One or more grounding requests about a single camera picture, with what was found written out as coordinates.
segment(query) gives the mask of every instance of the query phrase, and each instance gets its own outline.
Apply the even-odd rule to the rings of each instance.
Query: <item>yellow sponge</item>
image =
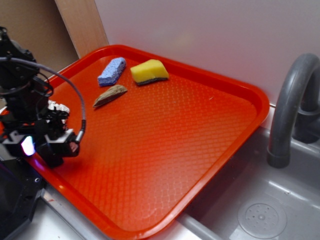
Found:
[[[138,85],[145,85],[169,78],[169,74],[163,63],[155,59],[150,59],[137,66],[133,66],[130,70],[134,81]]]

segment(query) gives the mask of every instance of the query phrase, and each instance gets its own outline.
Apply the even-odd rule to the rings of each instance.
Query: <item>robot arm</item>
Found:
[[[40,68],[63,78],[78,93],[82,105],[78,135],[65,124],[66,111],[48,109],[54,89],[38,77]],[[0,116],[4,126],[1,142],[12,156],[30,156],[36,151],[49,167],[56,167],[63,163],[62,157],[79,154],[86,125],[81,94],[67,78],[36,63],[30,51],[9,39],[4,27],[0,27],[0,97],[7,106],[7,113]]]

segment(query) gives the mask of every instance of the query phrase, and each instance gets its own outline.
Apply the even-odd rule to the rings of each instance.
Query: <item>cable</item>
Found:
[[[33,76],[32,80],[44,88],[43,92],[34,88],[33,90],[37,94],[44,96],[44,97],[51,97],[54,94],[54,88],[53,88],[53,86],[50,85],[49,82],[43,81],[41,78],[39,78],[37,76]]]
[[[27,65],[27,66],[32,66],[34,68],[39,68],[39,69],[43,69],[49,73],[52,73],[53,75],[58,76],[59,78],[63,79],[64,81],[66,81],[73,89],[74,91],[77,93],[77,95],[80,98],[80,102],[81,102],[81,114],[82,114],[82,120],[81,120],[81,129],[78,133],[78,135],[76,136],[75,141],[77,143],[80,143],[82,137],[84,136],[85,130],[86,130],[86,108],[85,108],[85,100],[82,97],[80,91],[77,89],[77,87],[73,84],[73,82],[71,82],[68,78],[66,78],[65,76],[61,75],[60,73],[52,70],[51,68],[39,64],[37,62],[33,62],[33,61],[27,61],[27,60],[23,60],[20,58],[15,58],[15,57],[0,57],[0,62],[13,62],[13,63],[18,63],[18,64],[23,64],[23,65]]]
[[[44,75],[42,72],[39,72],[38,74],[42,75],[45,78],[45,80],[43,81],[50,83],[49,78],[46,75]]]

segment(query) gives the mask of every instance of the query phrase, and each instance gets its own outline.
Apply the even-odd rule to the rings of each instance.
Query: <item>white wall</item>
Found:
[[[254,84],[276,103],[293,61],[320,56],[320,0],[95,0],[122,44]]]

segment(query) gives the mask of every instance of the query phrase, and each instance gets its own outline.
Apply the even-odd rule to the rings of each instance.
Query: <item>sponge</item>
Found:
[[[107,104],[118,97],[122,96],[125,94],[128,90],[122,86],[122,85],[114,85],[110,87],[107,91],[102,93],[95,101],[93,104],[93,107],[100,107],[104,104]]]
[[[137,66],[133,66],[130,70],[134,81],[139,86],[169,78],[169,74],[163,63],[155,59],[150,59]]]
[[[112,59],[102,74],[98,76],[99,86],[104,87],[116,84],[126,65],[126,60],[123,57]]]

